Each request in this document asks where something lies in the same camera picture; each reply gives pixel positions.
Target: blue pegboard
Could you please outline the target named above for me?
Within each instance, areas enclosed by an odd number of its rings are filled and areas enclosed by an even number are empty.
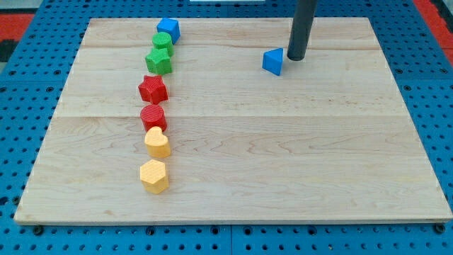
[[[0,75],[0,254],[451,254],[453,224],[21,227],[12,219],[90,18],[289,17],[295,0],[45,0]],[[320,0],[368,17],[453,205],[453,70],[411,1]]]

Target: red star-shaped block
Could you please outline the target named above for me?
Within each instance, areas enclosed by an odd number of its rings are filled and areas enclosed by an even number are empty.
[[[168,100],[167,88],[165,87],[162,76],[143,77],[143,82],[139,85],[140,96],[142,100],[153,104]]]

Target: black cylinder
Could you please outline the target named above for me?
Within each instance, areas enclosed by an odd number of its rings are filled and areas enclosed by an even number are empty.
[[[300,61],[305,57],[317,3],[318,0],[297,0],[287,53],[290,60]]]

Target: yellow block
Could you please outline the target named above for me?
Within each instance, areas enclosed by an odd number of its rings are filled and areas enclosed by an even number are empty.
[[[140,167],[140,181],[148,192],[159,194],[168,188],[168,175],[165,163],[150,160]]]
[[[151,157],[164,158],[171,154],[168,138],[162,135],[162,129],[160,127],[150,128],[144,137],[144,143]]]

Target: colored block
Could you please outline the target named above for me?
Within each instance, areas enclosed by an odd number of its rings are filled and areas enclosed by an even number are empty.
[[[162,18],[157,24],[157,32],[166,32],[171,36],[171,42],[176,44],[180,37],[179,22],[172,18]]]
[[[144,137],[144,143],[151,157],[164,158],[171,154],[168,138],[162,134],[160,127],[152,127],[148,130],[147,135]]]
[[[153,36],[153,45],[155,49],[167,49],[168,56],[173,56],[173,43],[171,36],[167,32],[158,32]]]
[[[269,72],[280,75],[283,65],[283,48],[264,52],[263,68]]]
[[[145,57],[147,62],[148,71],[153,74],[168,74],[172,72],[170,56],[168,50],[153,48],[151,52]]]
[[[165,163],[150,160],[140,167],[140,181],[148,192],[159,194],[168,188],[168,174]]]
[[[145,75],[143,77],[143,82],[139,85],[139,92],[143,101],[153,104],[168,100],[167,88],[160,75]]]
[[[151,104],[143,107],[140,112],[140,118],[142,119],[144,129],[147,132],[152,127],[160,127],[162,131],[165,131],[167,128],[164,110],[159,105]]]

